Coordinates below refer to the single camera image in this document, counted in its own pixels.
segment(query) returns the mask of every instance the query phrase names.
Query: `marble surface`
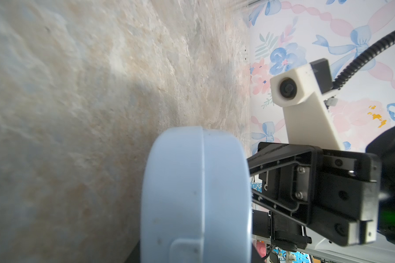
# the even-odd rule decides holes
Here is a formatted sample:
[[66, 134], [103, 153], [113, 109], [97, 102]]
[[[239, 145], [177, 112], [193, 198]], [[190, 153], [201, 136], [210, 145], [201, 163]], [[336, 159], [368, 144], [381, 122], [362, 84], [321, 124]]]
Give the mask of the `marble surface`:
[[232, 2], [0, 0], [0, 262], [122, 262], [169, 127], [227, 130], [248, 151]]

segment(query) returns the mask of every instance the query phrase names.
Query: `floral wallpaper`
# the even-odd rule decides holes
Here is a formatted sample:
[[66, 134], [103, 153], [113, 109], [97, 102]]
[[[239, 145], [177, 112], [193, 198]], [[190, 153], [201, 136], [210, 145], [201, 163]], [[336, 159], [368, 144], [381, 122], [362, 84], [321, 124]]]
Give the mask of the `floral wallpaper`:
[[[282, 109], [270, 78], [327, 58], [332, 77], [369, 45], [395, 30], [395, 0], [270, 0], [248, 17], [252, 151], [260, 141], [287, 143]], [[329, 111], [350, 151], [365, 151], [395, 125], [395, 45], [365, 65], [342, 88]]]

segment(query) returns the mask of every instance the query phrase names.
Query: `wall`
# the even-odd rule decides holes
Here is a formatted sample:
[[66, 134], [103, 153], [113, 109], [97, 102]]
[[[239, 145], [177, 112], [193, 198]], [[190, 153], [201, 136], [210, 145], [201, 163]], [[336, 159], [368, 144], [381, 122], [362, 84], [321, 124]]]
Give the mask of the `wall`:
[[[271, 0], [249, 16], [252, 151], [260, 141], [287, 142], [272, 76], [316, 59], [329, 60], [335, 78], [356, 55], [395, 30], [395, 0]], [[330, 108], [346, 150], [364, 151], [395, 125], [395, 45], [342, 88]]]
[[0, 0], [0, 262], [123, 262], [161, 132], [249, 144], [248, 28], [227, 3]]

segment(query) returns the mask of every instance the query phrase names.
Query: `green light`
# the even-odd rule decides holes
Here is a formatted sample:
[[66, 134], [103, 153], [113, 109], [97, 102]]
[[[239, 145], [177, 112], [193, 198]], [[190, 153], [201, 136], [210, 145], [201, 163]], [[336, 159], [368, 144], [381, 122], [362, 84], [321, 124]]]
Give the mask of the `green light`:
[[395, 224], [395, 211], [381, 211], [380, 220], [383, 223], [393, 223]]

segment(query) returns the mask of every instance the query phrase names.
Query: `black cable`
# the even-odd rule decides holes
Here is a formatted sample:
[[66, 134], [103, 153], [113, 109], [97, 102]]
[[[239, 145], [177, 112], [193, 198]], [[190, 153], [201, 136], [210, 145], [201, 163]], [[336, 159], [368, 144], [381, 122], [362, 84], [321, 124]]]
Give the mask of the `black cable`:
[[265, 259], [267, 259], [267, 258], [268, 258], [268, 256], [271, 254], [272, 250], [274, 250], [274, 246], [272, 246], [272, 247], [269, 249], [269, 252], [268, 252], [268, 253], [266, 253], [266, 256], [264, 256], [264, 257], [262, 258], [262, 260], [265, 260]]
[[348, 66], [335, 78], [333, 90], [341, 89], [342, 86], [364, 65], [371, 61], [375, 56], [382, 53], [385, 49], [395, 44], [395, 31], [383, 37], [360, 55], [358, 55]]

